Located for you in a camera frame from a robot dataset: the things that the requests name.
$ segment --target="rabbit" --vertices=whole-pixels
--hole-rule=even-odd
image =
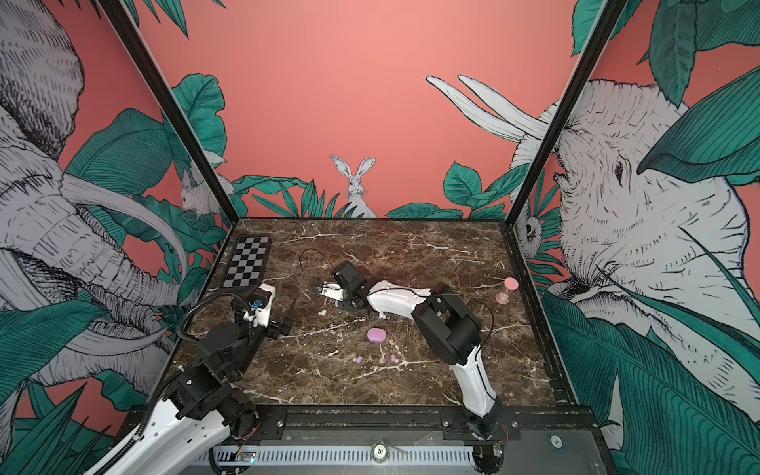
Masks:
[[[204,154],[206,155],[206,160],[208,160],[208,162],[214,168],[224,162],[224,159],[220,155],[215,154],[209,150],[204,150]],[[235,190],[232,183],[230,183],[219,173],[216,173],[216,175],[219,179],[219,184],[222,185],[224,192],[228,195],[234,193]],[[189,174],[187,170],[182,173],[181,196],[182,209],[185,211],[195,211],[195,213],[198,215],[220,213],[219,201],[217,201],[217,199],[211,193],[211,189],[208,188],[208,185],[205,185],[201,171],[198,169],[194,162],[190,162]]]
[[[337,168],[337,171],[341,175],[348,178],[349,204],[346,210],[356,207],[356,209],[353,210],[351,217],[377,217],[377,214],[373,213],[372,210],[369,209],[367,203],[364,202],[364,198],[362,198],[364,195],[362,175],[367,173],[369,169],[375,165],[375,158],[368,157],[362,160],[361,164],[359,165],[359,170],[356,172],[356,175],[351,173],[351,167],[348,166],[348,163],[344,162],[341,158],[336,157],[335,155],[330,155],[330,158],[335,163],[335,168]]]

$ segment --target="marble tabletop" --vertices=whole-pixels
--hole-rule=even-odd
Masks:
[[[390,220],[246,219],[237,236],[271,235],[273,245],[264,282],[277,288],[272,317],[279,320],[297,297],[297,320],[290,336],[267,339],[243,380],[236,383],[260,404],[461,404],[461,391],[448,365],[437,360],[413,321],[376,312],[347,314],[309,290],[315,278],[330,280],[330,270],[348,260],[365,275],[425,288],[447,283],[455,292],[487,302],[496,318],[483,348],[491,385],[502,402],[553,406],[549,379],[519,295],[505,306],[494,300],[500,283],[513,277],[499,225],[493,222]],[[225,249],[207,294],[223,279],[232,245]],[[298,263],[306,248],[304,272]],[[469,306],[480,318],[485,338],[491,315],[479,301]],[[321,310],[327,314],[320,316]],[[220,299],[201,310],[189,329],[202,336],[215,324],[231,321],[230,301]],[[367,341],[372,327],[384,328],[382,344]],[[398,363],[391,361],[395,355]],[[361,364],[354,362],[361,356]],[[173,365],[192,362],[192,346],[180,344]]]

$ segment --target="pink lid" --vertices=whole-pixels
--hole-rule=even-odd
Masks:
[[[508,290],[517,290],[519,286],[520,283],[514,277],[504,279],[504,287],[507,287]]]
[[[373,343],[382,343],[385,341],[386,336],[388,336],[388,334],[386,334],[385,330],[382,328],[370,328],[367,331],[367,340]]]

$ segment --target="checkerboard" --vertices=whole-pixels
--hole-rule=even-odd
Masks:
[[[222,288],[254,287],[261,283],[271,248],[271,237],[266,234],[240,236],[233,256],[227,265]]]

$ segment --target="small purple object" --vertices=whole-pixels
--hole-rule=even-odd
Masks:
[[[370,328],[367,331],[367,340],[373,343],[382,343],[388,334],[382,328]]]

